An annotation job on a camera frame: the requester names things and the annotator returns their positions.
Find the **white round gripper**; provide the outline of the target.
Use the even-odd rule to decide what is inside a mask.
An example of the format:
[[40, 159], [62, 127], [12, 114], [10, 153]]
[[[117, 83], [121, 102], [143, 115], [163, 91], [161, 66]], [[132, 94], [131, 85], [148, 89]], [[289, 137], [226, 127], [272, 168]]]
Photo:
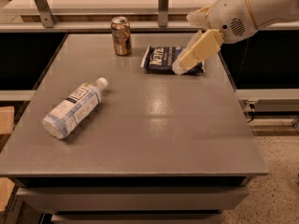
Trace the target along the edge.
[[182, 75], [221, 50], [221, 45], [234, 44], [257, 32], [249, 0], [217, 0], [186, 16], [190, 25], [204, 29], [192, 36], [187, 47], [172, 64], [172, 70]]

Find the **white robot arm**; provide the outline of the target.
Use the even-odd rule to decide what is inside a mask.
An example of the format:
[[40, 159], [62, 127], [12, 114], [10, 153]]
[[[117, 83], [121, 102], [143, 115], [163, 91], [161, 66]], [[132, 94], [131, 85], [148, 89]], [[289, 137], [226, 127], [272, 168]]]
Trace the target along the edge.
[[221, 50], [275, 23], [298, 21], [299, 0], [217, 0], [187, 15], [200, 30], [172, 64], [182, 75]]

